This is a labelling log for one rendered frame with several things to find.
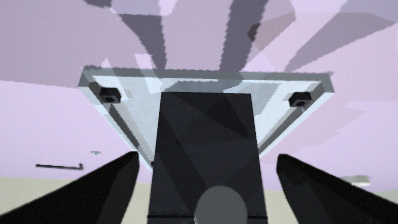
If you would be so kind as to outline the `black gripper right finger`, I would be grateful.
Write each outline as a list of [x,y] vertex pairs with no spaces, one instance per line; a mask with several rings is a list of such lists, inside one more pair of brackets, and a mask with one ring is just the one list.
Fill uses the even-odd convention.
[[276,173],[298,224],[398,224],[398,204],[279,154]]

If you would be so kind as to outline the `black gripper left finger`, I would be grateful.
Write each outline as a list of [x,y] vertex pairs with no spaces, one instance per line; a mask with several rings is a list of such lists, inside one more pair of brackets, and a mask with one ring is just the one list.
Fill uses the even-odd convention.
[[121,224],[139,169],[139,153],[130,151],[76,181],[1,214],[0,224]]

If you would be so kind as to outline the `white ring spacer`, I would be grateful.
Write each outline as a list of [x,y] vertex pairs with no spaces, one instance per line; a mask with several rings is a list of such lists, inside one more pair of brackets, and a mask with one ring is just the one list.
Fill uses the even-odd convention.
[[[365,186],[365,185],[370,185],[370,180],[368,176],[348,176],[342,178],[345,181],[348,181],[356,186]],[[359,185],[361,184],[361,185]]]

